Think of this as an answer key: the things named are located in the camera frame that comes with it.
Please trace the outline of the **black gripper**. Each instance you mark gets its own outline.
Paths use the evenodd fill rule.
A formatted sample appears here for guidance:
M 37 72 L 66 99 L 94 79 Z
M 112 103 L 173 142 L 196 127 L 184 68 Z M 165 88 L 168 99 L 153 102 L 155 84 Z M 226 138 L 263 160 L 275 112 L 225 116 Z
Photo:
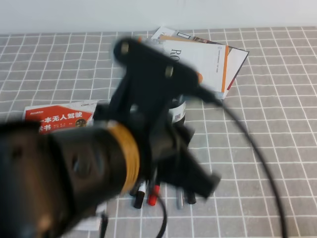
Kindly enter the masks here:
M 220 176 L 205 172 L 189 152 L 193 130 L 172 123 L 168 111 L 160 119 L 147 118 L 139 110 L 119 113 L 109 104 L 99 103 L 95 120 L 114 121 L 132 134 L 140 155 L 138 180 L 165 182 L 203 198 L 211 196 L 217 188 Z

